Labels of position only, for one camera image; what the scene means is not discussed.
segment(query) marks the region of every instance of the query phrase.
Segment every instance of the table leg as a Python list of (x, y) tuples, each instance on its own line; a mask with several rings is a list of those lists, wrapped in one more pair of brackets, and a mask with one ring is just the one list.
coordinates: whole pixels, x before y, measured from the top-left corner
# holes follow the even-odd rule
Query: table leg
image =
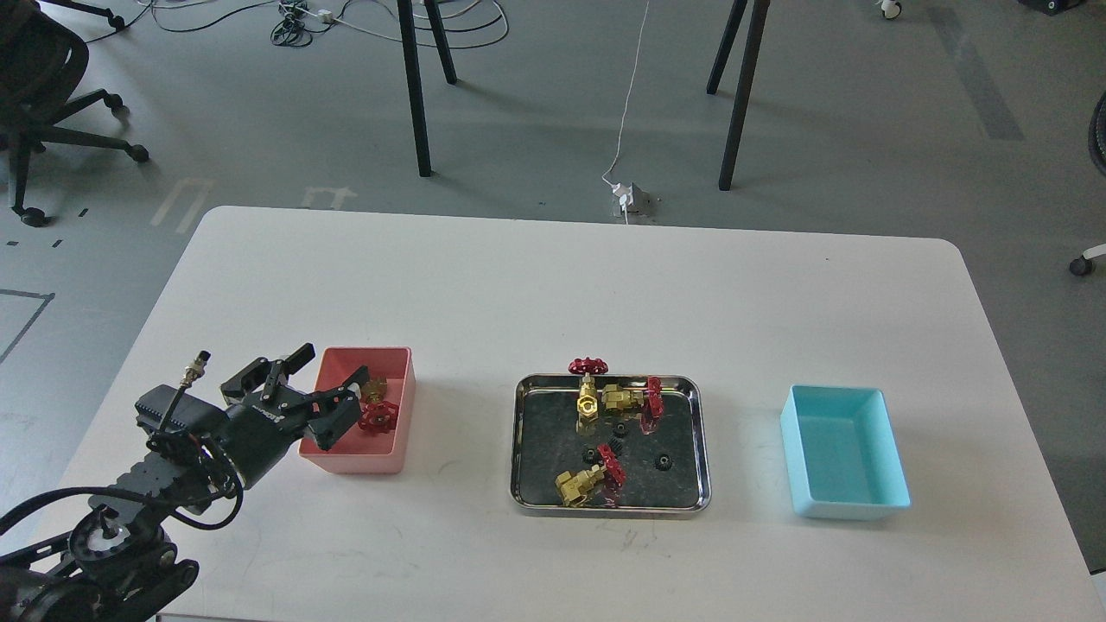
[(718, 44), (718, 54), (714, 55), (714, 66), (710, 70), (710, 80), (707, 81), (708, 95), (718, 92), (718, 83), (722, 81), (722, 72), (726, 71), (726, 61), (730, 59), (733, 40), (738, 37), (741, 15), (745, 13), (748, 6), (749, 0), (733, 0), (733, 7), (730, 8), (730, 19), (726, 20), (726, 30), (722, 31), (722, 42)]
[(434, 43), (438, 46), (441, 69), (446, 72), (446, 82), (457, 84), (457, 71), (453, 70), (453, 56), (449, 53), (449, 42), (446, 41), (446, 27), (441, 23), (441, 10), (438, 0), (426, 0), (426, 15), (430, 18), (430, 30), (434, 31)]
[(753, 87), (753, 73), (757, 71), (757, 56), (760, 55), (761, 37), (764, 34), (764, 21), (768, 18), (768, 7), (772, 0), (753, 0), (753, 12), (749, 20), (749, 38), (745, 40), (745, 55), (741, 60), (741, 76), (738, 79), (738, 92), (733, 96), (733, 115), (730, 116), (730, 132), (726, 136), (726, 152), (722, 154), (722, 172), (718, 177), (718, 189), (729, 190), (733, 182), (733, 167), (738, 162), (738, 146), (741, 144), (741, 131), (745, 125), (745, 112), (749, 110), (749, 95)]
[(411, 104), (411, 125), (415, 129), (415, 154), (418, 157), (419, 177), (429, 177), (430, 146), (426, 135), (426, 111), (422, 107), (422, 79), (418, 73), (418, 43), (415, 39), (415, 14), (411, 0), (396, 0), (399, 10), (399, 34), (404, 44), (404, 65), (407, 69), (407, 97)]

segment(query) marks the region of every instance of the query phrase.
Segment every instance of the office chair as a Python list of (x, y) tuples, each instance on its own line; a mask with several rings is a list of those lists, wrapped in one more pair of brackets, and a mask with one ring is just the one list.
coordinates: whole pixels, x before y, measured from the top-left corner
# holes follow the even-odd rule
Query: office chair
[(12, 211), (31, 227), (51, 220), (41, 209), (23, 207), (31, 151), (44, 151), (42, 143), (119, 149), (135, 162), (149, 159), (142, 145), (56, 126), (96, 102), (113, 112), (123, 107), (122, 97), (103, 89), (70, 100), (87, 65), (84, 41), (33, 0), (0, 0), (0, 134), (8, 143), (8, 197)]
[[(1103, 93), (1095, 113), (1091, 115), (1091, 127), (1087, 128), (1087, 148), (1091, 149), (1091, 160), (1098, 172), (1106, 175), (1106, 93)], [(1083, 251), (1067, 266), (1076, 277), (1085, 277), (1094, 271), (1096, 257), (1106, 255), (1106, 245), (1098, 245)]]

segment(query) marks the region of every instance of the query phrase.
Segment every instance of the caster wheel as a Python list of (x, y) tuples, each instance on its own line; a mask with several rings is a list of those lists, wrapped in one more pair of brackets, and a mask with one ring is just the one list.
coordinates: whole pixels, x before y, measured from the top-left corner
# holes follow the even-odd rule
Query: caster wheel
[(1095, 262), (1081, 255), (1067, 265), (1067, 270), (1076, 277), (1086, 277), (1095, 271)]
[(895, 0), (894, 2), (887, 2), (885, 0), (883, 6), (880, 6), (880, 10), (884, 12), (885, 20), (893, 20), (902, 14), (902, 4), (899, 3), (898, 0)]
[(131, 148), (127, 149), (127, 155), (131, 156), (131, 159), (139, 164), (149, 159), (149, 152), (147, 152), (146, 147), (142, 145), (132, 145)]
[(48, 218), (45, 212), (36, 207), (29, 207), (23, 210), (23, 214), (19, 217), (23, 221), (23, 225), (28, 227), (45, 227), (50, 224), (51, 218)]

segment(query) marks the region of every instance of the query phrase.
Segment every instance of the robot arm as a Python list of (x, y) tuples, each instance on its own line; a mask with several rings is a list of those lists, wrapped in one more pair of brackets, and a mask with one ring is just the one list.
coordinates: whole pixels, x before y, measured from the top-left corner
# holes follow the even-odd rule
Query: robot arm
[[(106, 488), (74, 488), (30, 499), (0, 519), (0, 533), (35, 509), (66, 496), (92, 494), (92, 511), (67, 533), (0, 557), (0, 622), (145, 622), (184, 593), (199, 573), (177, 561), (161, 522), (218, 529), (252, 488), (304, 435), (328, 449), (361, 417), (359, 367), (341, 386), (300, 393), (288, 376), (314, 357), (307, 343), (290, 356), (257, 359), (222, 384), (228, 407), (185, 393), (202, 375), (207, 353), (188, 366), (178, 388), (160, 385), (135, 404), (149, 454)], [(180, 514), (206, 511), (233, 498), (217, 523)], [(45, 572), (31, 564), (58, 557)]]

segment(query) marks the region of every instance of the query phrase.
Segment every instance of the stainless steel tray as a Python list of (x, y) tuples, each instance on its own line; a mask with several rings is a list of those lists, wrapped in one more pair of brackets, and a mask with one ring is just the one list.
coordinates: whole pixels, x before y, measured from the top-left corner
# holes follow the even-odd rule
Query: stainless steel tray
[[(643, 388), (644, 375), (595, 376), (596, 385), (617, 383)], [(556, 516), (634, 517), (689, 516), (710, 502), (710, 475), (703, 442), (699, 388), (682, 376), (658, 376), (665, 414), (657, 429), (641, 433), (628, 419), (628, 433), (618, 457), (626, 484), (614, 491), (602, 484), (582, 507), (561, 505), (554, 479), (563, 471), (587, 468), (584, 449), (608, 442), (612, 423), (604, 417), (594, 436), (576, 434), (580, 376), (535, 374), (524, 377), (514, 394), (514, 449), (511, 495), (528, 512)], [(667, 454), (671, 468), (659, 470), (656, 458)]]

